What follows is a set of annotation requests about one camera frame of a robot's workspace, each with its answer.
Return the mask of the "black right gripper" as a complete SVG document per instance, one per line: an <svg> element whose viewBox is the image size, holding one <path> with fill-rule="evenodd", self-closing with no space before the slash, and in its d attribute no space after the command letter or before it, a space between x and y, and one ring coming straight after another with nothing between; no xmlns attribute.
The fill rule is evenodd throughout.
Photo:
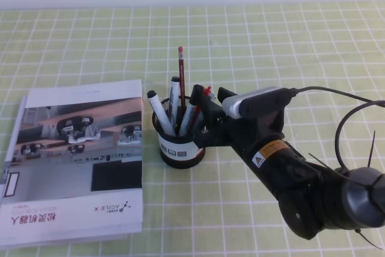
<svg viewBox="0 0 385 257"><path fill-rule="evenodd" d="M224 87L219 87L217 98L222 104L226 98L236 95ZM258 173L267 160L267 157L262 156L261 148L284 137L282 130L285 108L256 119L233 119L224 113L221 105L214 106L199 84L194 85L190 100L197 108L200 107L205 127L193 131L193 140L197 147L230 146L254 173ZM196 121L197 117L194 116L191 126Z"/></svg>

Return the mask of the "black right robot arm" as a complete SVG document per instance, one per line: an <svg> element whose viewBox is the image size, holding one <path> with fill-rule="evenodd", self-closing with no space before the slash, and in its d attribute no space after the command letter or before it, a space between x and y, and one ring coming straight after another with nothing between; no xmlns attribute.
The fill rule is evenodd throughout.
<svg viewBox="0 0 385 257"><path fill-rule="evenodd" d="M245 94L225 88L218 103L194 86L203 126L193 131L197 147L229 146L276 198L293 233L310 240L324 229L360 232L384 226L384 174L370 165L332 169L308 162L284 139L285 107L297 88L268 87Z"/></svg>

